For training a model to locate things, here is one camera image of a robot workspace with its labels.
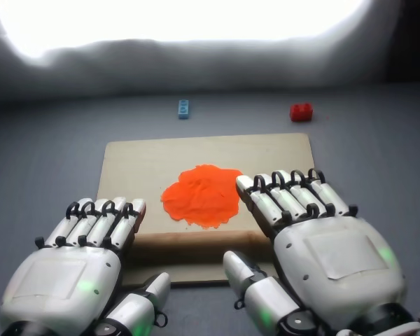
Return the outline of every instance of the light blue toy block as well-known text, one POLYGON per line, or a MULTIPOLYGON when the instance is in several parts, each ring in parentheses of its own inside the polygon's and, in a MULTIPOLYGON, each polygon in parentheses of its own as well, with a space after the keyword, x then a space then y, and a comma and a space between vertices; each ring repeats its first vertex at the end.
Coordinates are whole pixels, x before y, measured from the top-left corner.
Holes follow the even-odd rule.
POLYGON ((179 119, 188 119, 188 100, 179 100, 179 110, 177 114, 179 119))

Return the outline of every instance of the cutting board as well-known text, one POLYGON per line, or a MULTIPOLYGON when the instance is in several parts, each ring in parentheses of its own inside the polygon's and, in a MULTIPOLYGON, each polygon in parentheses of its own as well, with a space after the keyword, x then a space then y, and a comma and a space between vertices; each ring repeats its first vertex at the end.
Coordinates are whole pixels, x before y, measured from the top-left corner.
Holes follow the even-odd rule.
MULTIPOLYGON (((238 169, 249 176, 270 174, 278 169, 307 172, 314 167, 308 136, 301 133, 111 142, 104 154, 97 198, 144 198, 147 213, 138 235, 214 230, 260 231, 241 201, 239 213, 217 229, 203 229, 169 217, 160 201, 161 194, 177 181, 181 172, 203 164, 238 169)), ((142 278, 161 270, 169 272, 175 282, 223 280, 225 275, 221 263, 209 264, 203 260, 190 264, 177 260, 175 265, 162 267, 139 263, 131 265, 129 261, 124 282, 137 284, 144 281, 142 278)), ((261 266, 273 272, 270 264, 261 266)))

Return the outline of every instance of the rolling pin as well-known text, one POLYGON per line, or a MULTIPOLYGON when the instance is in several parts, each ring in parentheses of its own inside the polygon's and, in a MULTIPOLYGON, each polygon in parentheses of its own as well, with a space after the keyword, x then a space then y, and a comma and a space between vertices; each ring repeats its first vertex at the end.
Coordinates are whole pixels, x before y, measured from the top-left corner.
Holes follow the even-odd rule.
POLYGON ((143 265, 222 263, 228 250, 256 262, 272 261, 270 240, 254 230, 136 234, 126 259, 143 265))

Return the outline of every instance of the gray table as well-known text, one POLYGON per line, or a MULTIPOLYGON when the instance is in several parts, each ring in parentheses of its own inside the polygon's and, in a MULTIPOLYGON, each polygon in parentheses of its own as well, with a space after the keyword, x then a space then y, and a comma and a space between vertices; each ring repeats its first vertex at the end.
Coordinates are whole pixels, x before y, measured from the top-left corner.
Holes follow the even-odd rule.
MULTIPOLYGON (((110 141, 308 133, 316 166, 393 247, 420 310, 420 85, 306 92, 138 97, 0 110, 0 299, 16 267, 66 204, 98 191, 110 141), (178 120, 178 100, 191 118, 178 120), (311 102, 312 122, 289 106, 311 102)), ((154 335, 258 335, 227 287, 177 288, 154 335)))

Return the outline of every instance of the flattened orange play dough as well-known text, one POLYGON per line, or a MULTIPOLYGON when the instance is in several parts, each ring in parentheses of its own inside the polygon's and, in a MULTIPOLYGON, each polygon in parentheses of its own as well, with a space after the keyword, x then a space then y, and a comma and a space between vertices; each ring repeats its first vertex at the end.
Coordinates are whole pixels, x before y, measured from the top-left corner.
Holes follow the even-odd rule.
POLYGON ((175 221, 217 228, 238 214, 236 178, 239 170, 203 164, 184 171, 162 194, 164 210, 175 221))

